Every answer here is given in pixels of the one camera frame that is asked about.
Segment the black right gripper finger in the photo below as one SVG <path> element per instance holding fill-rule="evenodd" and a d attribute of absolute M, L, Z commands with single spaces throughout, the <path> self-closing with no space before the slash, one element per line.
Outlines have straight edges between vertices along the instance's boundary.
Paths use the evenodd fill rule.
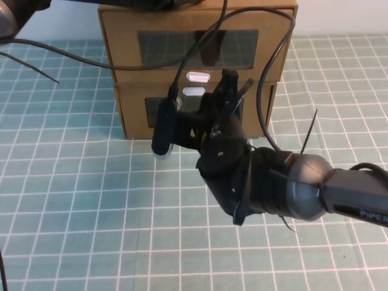
<path fill-rule="evenodd" d="M 223 69 L 221 79 L 213 91 L 216 105 L 225 107 L 235 98 L 238 90 L 238 73 L 235 70 Z"/>
<path fill-rule="evenodd" d="M 221 113 L 216 118 L 213 125 L 213 136 L 219 135 L 221 133 L 220 126 L 225 123 L 239 108 L 245 93 L 251 88 L 254 84 L 252 78 L 248 79 L 247 82 L 237 91 L 236 95 L 227 100 L 224 104 Z"/>

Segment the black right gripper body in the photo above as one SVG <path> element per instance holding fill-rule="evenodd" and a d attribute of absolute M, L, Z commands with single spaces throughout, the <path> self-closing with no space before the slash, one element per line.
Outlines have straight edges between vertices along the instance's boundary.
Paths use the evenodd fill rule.
<path fill-rule="evenodd" d="M 175 143 L 200 154 L 196 168 L 219 206 L 240 226 L 251 215 L 247 185 L 251 147 L 230 98 L 205 93 L 194 112 L 178 112 Z"/>

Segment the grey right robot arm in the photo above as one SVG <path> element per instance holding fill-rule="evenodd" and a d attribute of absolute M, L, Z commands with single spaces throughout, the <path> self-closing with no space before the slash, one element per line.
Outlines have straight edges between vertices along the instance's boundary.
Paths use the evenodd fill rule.
<path fill-rule="evenodd" d="M 336 213 L 387 225 L 387 172 L 381 167 L 364 162 L 336 169 L 319 155 L 253 147 L 237 114 L 248 89 L 222 81 L 203 94 L 193 136 L 196 168 L 234 225 L 263 213 L 303 221 Z"/>

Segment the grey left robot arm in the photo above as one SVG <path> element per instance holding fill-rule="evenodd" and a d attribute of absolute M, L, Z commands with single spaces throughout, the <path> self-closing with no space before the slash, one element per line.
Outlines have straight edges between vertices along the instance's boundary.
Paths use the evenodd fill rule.
<path fill-rule="evenodd" d="M 222 3 L 221 14 L 219 19 L 209 27 L 206 32 L 203 34 L 202 38 L 196 41 L 187 51 L 187 53 L 171 61 L 167 61 L 160 64 L 155 64 L 151 66 L 123 66 L 123 65 L 110 65 L 101 62 L 92 61 L 91 59 L 82 58 L 78 55 L 74 55 L 65 50 L 44 44 L 42 42 L 31 41 L 28 39 L 16 39 L 15 36 L 23 28 L 23 26 L 30 20 L 32 15 L 38 10 L 45 10 L 49 7 L 48 1 L 1 1 L 1 44 L 25 44 L 39 47 L 50 52 L 65 56 L 75 61 L 81 63 L 99 67 L 102 69 L 110 70 L 119 70 L 123 72 L 135 72 L 135 71 L 146 71 L 146 70 L 156 70 L 164 67 L 168 67 L 173 64 L 179 64 L 179 69 L 177 71 L 177 76 L 182 73 L 183 68 L 186 66 L 190 58 L 198 53 L 205 45 L 213 39 L 216 32 L 218 32 L 222 22 L 225 20 L 227 6 L 229 2 L 224 1 Z"/>

